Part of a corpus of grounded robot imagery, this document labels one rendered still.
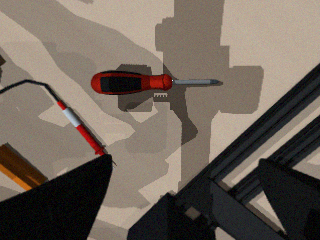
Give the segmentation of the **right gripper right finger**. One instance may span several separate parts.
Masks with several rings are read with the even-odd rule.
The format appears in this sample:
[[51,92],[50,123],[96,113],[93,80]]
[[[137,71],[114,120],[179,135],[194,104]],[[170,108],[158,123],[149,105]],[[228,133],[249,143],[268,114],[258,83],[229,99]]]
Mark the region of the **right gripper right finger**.
[[320,240],[320,179],[267,158],[257,177],[290,240]]

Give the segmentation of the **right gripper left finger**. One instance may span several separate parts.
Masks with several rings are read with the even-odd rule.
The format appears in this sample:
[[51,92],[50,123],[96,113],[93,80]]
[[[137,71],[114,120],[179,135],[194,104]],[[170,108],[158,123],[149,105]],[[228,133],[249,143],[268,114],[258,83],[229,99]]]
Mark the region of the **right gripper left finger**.
[[0,240],[87,240],[112,170],[111,154],[103,154],[1,201]]

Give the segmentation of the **red and black screwdriver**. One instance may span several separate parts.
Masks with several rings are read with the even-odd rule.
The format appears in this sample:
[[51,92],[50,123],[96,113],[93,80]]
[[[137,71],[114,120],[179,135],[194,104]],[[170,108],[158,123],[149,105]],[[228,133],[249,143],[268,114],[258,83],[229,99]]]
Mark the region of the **red and black screwdriver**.
[[91,79],[93,90],[105,95],[126,95],[152,89],[167,91],[172,85],[215,83],[218,83],[215,79],[172,80],[168,74],[149,76],[128,71],[105,71],[95,74]]

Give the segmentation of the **red test probe with black lead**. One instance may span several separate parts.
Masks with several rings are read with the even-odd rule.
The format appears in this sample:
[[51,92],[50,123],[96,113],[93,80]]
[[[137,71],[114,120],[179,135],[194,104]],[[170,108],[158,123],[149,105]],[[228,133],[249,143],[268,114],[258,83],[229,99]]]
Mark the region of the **red test probe with black lead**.
[[91,145],[91,147],[96,151],[95,155],[99,154],[100,156],[105,154],[103,149],[104,147],[101,147],[96,140],[92,137],[92,135],[87,131],[87,129],[82,125],[82,123],[78,120],[78,118],[74,115],[74,113],[69,109],[69,107],[67,108],[62,101],[56,97],[56,95],[51,91],[51,89],[45,84],[45,83],[40,83],[40,82],[36,82],[36,81],[31,81],[31,80],[23,80],[20,82],[17,82],[15,84],[9,85],[3,89],[0,90],[0,93],[13,88],[15,86],[18,86],[20,84],[23,83],[32,83],[32,84],[37,84],[37,85],[41,85],[44,86],[49,93],[54,97],[54,99],[57,101],[57,104],[63,109],[63,113],[65,114],[65,116],[71,121],[71,123],[76,127],[76,129],[81,133],[81,135],[86,139],[86,141]]

